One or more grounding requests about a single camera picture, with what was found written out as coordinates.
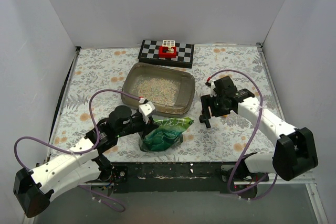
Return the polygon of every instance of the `table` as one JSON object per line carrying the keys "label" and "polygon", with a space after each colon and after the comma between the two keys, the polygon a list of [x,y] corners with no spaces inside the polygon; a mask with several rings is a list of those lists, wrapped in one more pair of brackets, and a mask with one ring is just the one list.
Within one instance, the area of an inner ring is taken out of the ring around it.
{"label": "table", "polygon": [[[64,149],[73,146],[86,132],[93,128],[89,116],[88,101],[101,89],[121,90],[132,66],[137,63],[139,48],[81,49],[70,80],[65,104],[56,134],[51,142]],[[200,96],[209,93],[204,84],[207,77],[221,69],[236,69],[248,74],[259,86],[265,107],[279,115],[261,57],[255,46],[195,46],[192,69],[180,69],[191,73],[196,80],[195,97],[185,116],[195,123],[183,134],[184,142],[160,153],[142,152],[138,146],[139,136],[133,134],[119,139],[117,146],[104,154],[111,162],[226,162],[236,161],[253,131],[253,126],[234,112],[226,117],[211,118],[212,128],[200,124]],[[227,73],[238,89],[247,88],[257,97],[255,87],[243,76]],[[96,121],[105,118],[121,105],[117,93],[102,93],[93,101]],[[272,143],[258,132],[248,152],[272,152]],[[51,158],[58,155],[54,150]]]}

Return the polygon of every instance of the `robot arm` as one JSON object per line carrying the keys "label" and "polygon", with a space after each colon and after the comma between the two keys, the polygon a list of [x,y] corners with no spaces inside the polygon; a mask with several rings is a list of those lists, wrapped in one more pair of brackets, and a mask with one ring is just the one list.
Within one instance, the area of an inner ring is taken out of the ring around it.
{"label": "robot arm", "polygon": [[[247,89],[238,91],[230,77],[206,85],[211,87],[211,94],[201,97],[202,115],[199,120],[207,128],[211,127],[211,115],[217,117],[230,114],[231,111],[256,125],[259,101],[253,93]],[[289,181],[317,166],[314,138],[309,129],[299,130],[267,109],[263,109],[259,129],[271,140],[275,151],[246,155],[238,167],[240,174],[277,173]]]}
{"label": "robot arm", "polygon": [[[151,102],[142,104],[135,114],[127,106],[118,106],[108,118],[97,124],[100,141],[90,152],[71,155],[61,154],[34,169],[25,168],[16,173],[14,194],[27,217],[44,211],[62,193],[91,180],[107,180],[111,176],[111,163],[103,152],[115,146],[118,138],[134,133],[141,137],[156,129],[151,115],[155,107]],[[81,152],[91,149],[96,143],[95,129],[89,131],[69,150]]]}

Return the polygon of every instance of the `checkerboard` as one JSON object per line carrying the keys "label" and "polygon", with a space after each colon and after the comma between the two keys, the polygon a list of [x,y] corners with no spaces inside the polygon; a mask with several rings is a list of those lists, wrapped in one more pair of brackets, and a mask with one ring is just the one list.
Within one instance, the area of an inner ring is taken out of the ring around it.
{"label": "checkerboard", "polygon": [[194,45],[175,43],[177,56],[176,58],[159,58],[159,47],[162,41],[143,40],[139,52],[139,62],[150,63],[154,65],[192,68],[194,57]]}

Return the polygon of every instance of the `tray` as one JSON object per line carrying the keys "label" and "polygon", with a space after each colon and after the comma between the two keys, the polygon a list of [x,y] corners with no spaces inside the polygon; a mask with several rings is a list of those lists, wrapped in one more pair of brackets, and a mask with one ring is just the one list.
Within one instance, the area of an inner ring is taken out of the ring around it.
{"label": "tray", "polygon": [[[187,72],[146,63],[136,63],[127,75],[122,91],[140,96],[141,94],[138,94],[136,89],[137,85],[141,81],[150,80],[152,78],[169,80],[178,87],[178,91],[173,100],[174,105],[153,102],[156,107],[157,115],[170,117],[181,116],[190,109],[195,94],[195,78]],[[121,95],[121,100],[130,107],[137,108],[139,106],[138,101],[124,95]]]}

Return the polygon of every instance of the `plastic bag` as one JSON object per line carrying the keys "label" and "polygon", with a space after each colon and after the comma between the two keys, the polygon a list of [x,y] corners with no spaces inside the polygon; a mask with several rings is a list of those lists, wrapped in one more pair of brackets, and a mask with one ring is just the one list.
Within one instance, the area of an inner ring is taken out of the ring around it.
{"label": "plastic bag", "polygon": [[139,139],[139,147],[143,152],[162,152],[183,142],[182,133],[194,123],[191,118],[169,118],[154,121],[159,125],[145,138]]}

